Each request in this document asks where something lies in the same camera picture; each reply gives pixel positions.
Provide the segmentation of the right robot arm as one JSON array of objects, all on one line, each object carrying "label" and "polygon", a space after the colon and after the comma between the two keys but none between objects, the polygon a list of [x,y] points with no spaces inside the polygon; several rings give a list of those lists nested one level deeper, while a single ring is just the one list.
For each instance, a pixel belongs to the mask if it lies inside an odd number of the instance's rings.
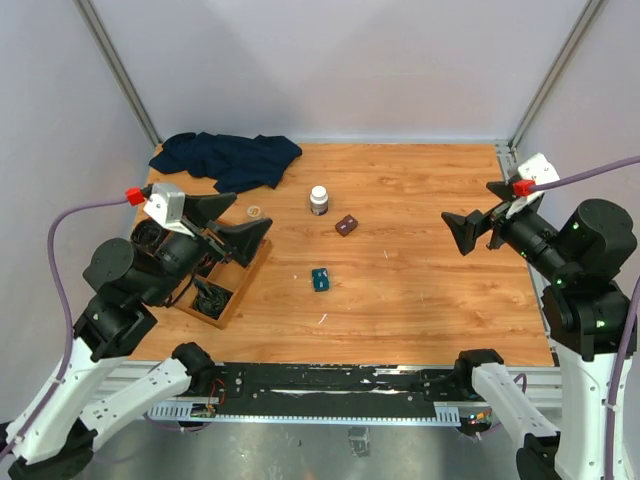
[{"label": "right robot arm", "polygon": [[526,200],[529,182],[489,189],[499,198],[491,210],[442,218],[462,254],[489,235],[490,249],[511,247],[546,280],[542,311],[560,368],[563,423],[539,412],[492,349],[460,353],[454,390],[481,397],[497,414],[516,445],[521,478],[624,479],[621,400],[637,348],[639,298],[624,294],[616,276],[637,246],[632,219],[613,202],[587,199],[555,228],[537,201]]}]

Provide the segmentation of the clear jar of yellow pills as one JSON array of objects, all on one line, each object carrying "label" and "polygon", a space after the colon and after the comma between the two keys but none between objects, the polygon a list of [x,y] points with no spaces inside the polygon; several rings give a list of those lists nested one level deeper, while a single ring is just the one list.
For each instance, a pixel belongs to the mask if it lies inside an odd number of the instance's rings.
[{"label": "clear jar of yellow pills", "polygon": [[247,218],[250,221],[254,221],[254,220],[259,220],[263,218],[263,211],[262,209],[257,206],[257,205],[251,205],[247,208],[246,211],[247,214]]}]

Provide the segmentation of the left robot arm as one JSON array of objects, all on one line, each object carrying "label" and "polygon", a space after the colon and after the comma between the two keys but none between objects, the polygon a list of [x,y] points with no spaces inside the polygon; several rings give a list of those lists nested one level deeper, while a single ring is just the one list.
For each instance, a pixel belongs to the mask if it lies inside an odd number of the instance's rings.
[{"label": "left robot arm", "polygon": [[235,194],[193,196],[170,183],[131,188],[124,200],[142,206],[166,238],[153,252],[118,237],[95,250],[83,274],[94,294],[78,318],[67,319],[60,362],[30,405],[1,428],[13,479],[71,479],[157,403],[184,393],[200,396],[213,386],[211,357],[184,343],[139,380],[94,399],[155,326],[154,308],[171,306],[175,290],[204,259],[248,266],[272,222],[222,225],[219,218]]}]

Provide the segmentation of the teal pill box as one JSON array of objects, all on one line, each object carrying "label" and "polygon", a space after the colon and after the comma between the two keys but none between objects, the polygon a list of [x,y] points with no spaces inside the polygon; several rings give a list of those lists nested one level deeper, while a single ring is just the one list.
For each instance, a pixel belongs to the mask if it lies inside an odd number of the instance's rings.
[{"label": "teal pill box", "polygon": [[329,273],[327,268],[317,268],[311,271],[311,281],[315,292],[328,291],[330,288]]}]

